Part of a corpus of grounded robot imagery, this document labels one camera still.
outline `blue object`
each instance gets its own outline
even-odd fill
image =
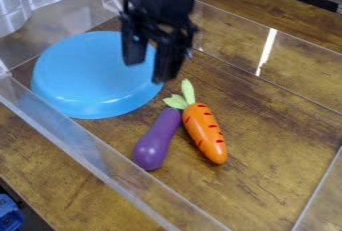
[[[16,231],[24,223],[24,215],[16,203],[5,194],[0,194],[0,230]]]
[[[125,114],[156,96],[151,82],[155,49],[145,61],[125,66],[119,32],[89,32],[64,39],[41,54],[32,91],[67,116],[80,119]]]

